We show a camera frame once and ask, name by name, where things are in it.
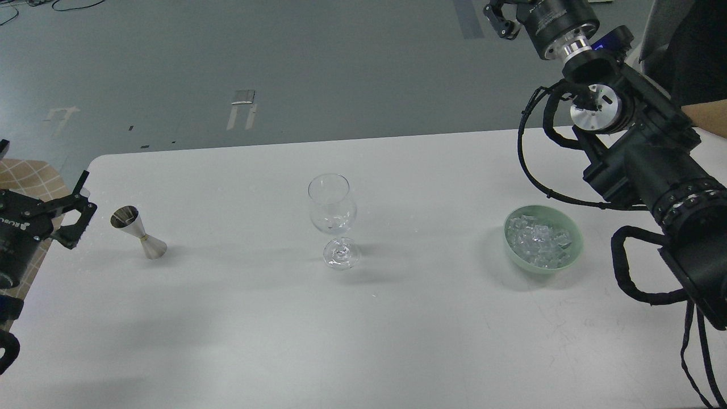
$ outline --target glass base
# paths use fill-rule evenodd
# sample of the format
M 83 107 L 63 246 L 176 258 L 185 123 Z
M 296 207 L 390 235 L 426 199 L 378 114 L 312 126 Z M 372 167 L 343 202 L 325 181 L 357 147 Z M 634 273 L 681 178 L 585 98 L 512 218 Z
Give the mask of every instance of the glass base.
M 326 245 L 323 259 L 326 265 L 334 270 L 347 270 L 361 259 L 361 252 L 353 240 L 341 237 L 331 240 Z

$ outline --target gray floor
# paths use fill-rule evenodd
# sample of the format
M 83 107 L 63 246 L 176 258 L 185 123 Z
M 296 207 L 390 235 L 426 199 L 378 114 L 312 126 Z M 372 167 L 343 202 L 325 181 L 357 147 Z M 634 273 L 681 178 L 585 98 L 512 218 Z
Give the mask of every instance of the gray floor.
M 0 136 L 8 157 L 48 161 L 72 185 L 103 154 L 515 128 L 561 67 L 525 33 L 497 38 L 484 3 L 21 4 L 0 27 Z M 599 36 L 625 24 L 637 44 L 651 2 L 593 7 Z M 13 13 L 0 8 L 0 21 Z M 256 90 L 252 127 L 241 106 L 227 130 L 234 92 L 246 89 Z

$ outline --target green bowl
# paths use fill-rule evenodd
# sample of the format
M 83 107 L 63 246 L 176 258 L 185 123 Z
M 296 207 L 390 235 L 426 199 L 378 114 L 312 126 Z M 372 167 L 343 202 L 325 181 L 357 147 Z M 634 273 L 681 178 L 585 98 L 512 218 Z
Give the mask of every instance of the green bowl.
M 571 257 L 569 262 L 565 266 L 558 267 L 556 269 L 546 269 L 543 267 L 538 267 L 523 260 L 519 255 L 515 253 L 515 251 L 511 248 L 510 243 L 507 242 L 507 222 L 512 218 L 517 218 L 522 215 L 530 215 L 538 219 L 546 220 L 550 222 L 553 228 L 565 229 L 570 233 L 572 243 L 564 251 L 568 253 Z M 505 242 L 505 252 L 507 252 L 507 255 L 510 256 L 510 259 L 513 261 L 513 263 L 517 264 L 518 267 L 520 267 L 521 269 L 535 274 L 553 274 L 560 270 L 567 269 L 573 263 L 575 263 L 581 253 L 583 253 L 583 236 L 581 235 L 581 231 L 578 229 L 578 226 L 576 226 L 575 222 L 573 222 L 570 217 L 564 215 L 562 212 L 547 206 L 525 206 L 510 213 L 505 219 L 505 224 L 502 226 L 502 240 Z

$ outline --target wine glass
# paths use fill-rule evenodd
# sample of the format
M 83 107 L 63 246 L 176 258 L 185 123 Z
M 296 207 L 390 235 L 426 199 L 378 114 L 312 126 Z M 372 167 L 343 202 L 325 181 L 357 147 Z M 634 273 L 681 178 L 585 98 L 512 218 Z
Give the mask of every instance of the wine glass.
M 341 237 L 356 219 L 348 180 L 342 175 L 327 173 L 313 179 L 308 185 L 310 221 L 320 231 L 336 236 L 324 248 L 326 265 L 336 270 L 353 267 L 361 252 L 352 239 Z

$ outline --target table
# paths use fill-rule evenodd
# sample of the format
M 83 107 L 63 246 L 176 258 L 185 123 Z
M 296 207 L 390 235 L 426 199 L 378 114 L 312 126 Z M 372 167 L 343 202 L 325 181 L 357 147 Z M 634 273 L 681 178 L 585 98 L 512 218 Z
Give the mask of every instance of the table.
M 694 157 L 717 179 L 727 143 Z M 526 133 L 545 184 L 598 199 L 585 155 Z M 609 240 L 646 213 L 546 199 L 522 174 L 515 131 L 101 156 L 98 211 L 79 246 L 51 247 L 13 327 L 22 350 L 0 381 L 7 408 L 682 408 L 684 306 L 621 293 Z M 306 188 L 339 172 L 363 259 L 324 266 L 330 239 Z M 517 207 L 549 205 L 585 238 L 553 277 L 506 257 Z M 158 260 L 109 224 L 134 205 L 169 244 Z M 628 242 L 634 280 L 678 287 L 656 248 Z M 709 329 L 718 382 L 727 341 Z M 703 389 L 696 336 L 688 351 Z

